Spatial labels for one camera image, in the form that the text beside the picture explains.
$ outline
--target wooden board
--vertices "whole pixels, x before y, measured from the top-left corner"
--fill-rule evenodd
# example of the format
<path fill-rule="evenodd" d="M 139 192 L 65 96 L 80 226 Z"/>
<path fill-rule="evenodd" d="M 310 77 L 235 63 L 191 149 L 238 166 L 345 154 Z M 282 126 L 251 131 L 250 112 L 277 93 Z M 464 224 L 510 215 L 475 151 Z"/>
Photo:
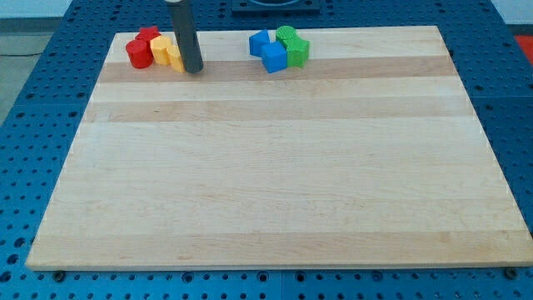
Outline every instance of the wooden board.
<path fill-rule="evenodd" d="M 533 241 L 436 27 L 200 32 L 193 76 L 116 35 L 27 265 L 34 270 L 533 263 Z"/>

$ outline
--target toy block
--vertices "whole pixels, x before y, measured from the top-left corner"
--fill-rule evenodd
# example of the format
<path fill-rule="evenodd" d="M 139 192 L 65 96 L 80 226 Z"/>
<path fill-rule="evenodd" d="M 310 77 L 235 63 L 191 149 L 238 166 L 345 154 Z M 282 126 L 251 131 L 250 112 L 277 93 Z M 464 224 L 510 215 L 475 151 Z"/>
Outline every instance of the toy block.
<path fill-rule="evenodd" d="M 168 59 L 167 48 L 172 45 L 172 40 L 169 37 L 159 36 L 150 41 L 150 48 L 152 49 L 153 58 L 157 64 L 167 66 L 170 64 Z"/>
<path fill-rule="evenodd" d="M 291 26 L 281 26 L 276 29 L 276 41 L 286 47 L 286 41 L 297 38 L 296 29 Z"/>
<path fill-rule="evenodd" d="M 153 62 L 147 44 L 142 40 L 133 40 L 126 45 L 127 55 L 134 68 L 146 68 Z"/>
<path fill-rule="evenodd" d="M 180 73 L 185 72 L 185 67 L 183 66 L 182 54 L 180 53 L 180 48 L 176 45 L 171 45 L 167 47 L 168 59 L 170 60 L 170 66 L 175 71 Z"/>
<path fill-rule="evenodd" d="M 263 65 L 269 73 L 286 68 L 286 50 L 280 42 L 269 43 L 261 48 Z"/>
<path fill-rule="evenodd" d="M 159 37 L 161 34 L 159 33 L 159 29 L 157 26 L 152 27 L 141 27 L 139 29 L 139 34 L 135 36 L 135 39 L 142 40 L 147 44 L 148 52 L 150 55 L 152 55 L 152 50 L 150 49 L 150 41 L 153 40 L 153 38 Z"/>
<path fill-rule="evenodd" d="M 257 57 L 261 56 L 261 48 L 270 43 L 267 30 L 261 30 L 249 37 L 248 40 L 250 43 L 250 54 Z"/>
<path fill-rule="evenodd" d="M 298 37 L 287 40 L 286 55 L 288 67 L 303 68 L 309 58 L 309 41 Z"/>

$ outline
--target red block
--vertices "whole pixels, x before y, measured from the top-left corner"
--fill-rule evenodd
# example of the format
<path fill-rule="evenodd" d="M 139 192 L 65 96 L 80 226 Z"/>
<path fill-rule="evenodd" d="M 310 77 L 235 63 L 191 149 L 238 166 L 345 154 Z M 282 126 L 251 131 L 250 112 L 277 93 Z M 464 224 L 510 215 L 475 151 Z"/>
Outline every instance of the red block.
<path fill-rule="evenodd" d="M 159 29 L 157 29 L 157 26 L 152 27 L 141 27 L 139 29 L 139 34 L 135 36 L 135 39 L 142 40 L 147 44 L 148 52 L 150 55 L 152 55 L 152 50 L 150 49 L 150 41 L 153 40 L 153 38 L 159 37 L 161 34 L 159 33 Z"/>
<path fill-rule="evenodd" d="M 526 54 L 530 63 L 533 65 L 533 37 L 532 36 L 515 36 L 516 41 L 522 48 L 522 51 Z"/>
<path fill-rule="evenodd" d="M 126 45 L 127 55 L 134 68 L 146 68 L 152 64 L 153 56 L 148 49 L 150 47 L 143 40 L 133 40 Z"/>

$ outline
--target perforated table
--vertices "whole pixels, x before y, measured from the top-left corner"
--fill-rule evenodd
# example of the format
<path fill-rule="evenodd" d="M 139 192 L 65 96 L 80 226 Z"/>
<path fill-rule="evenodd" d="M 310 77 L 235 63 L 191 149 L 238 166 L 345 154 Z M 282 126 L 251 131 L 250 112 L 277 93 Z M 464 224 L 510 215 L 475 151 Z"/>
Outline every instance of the perforated table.
<path fill-rule="evenodd" d="M 322 0 L 321 13 L 232 15 L 198 1 L 201 30 L 437 25 L 533 229 L 532 70 L 489 0 Z M 74 0 L 0 128 L 0 300 L 533 298 L 533 268 L 34 273 L 24 267 L 116 32 L 171 30 L 163 1 Z"/>

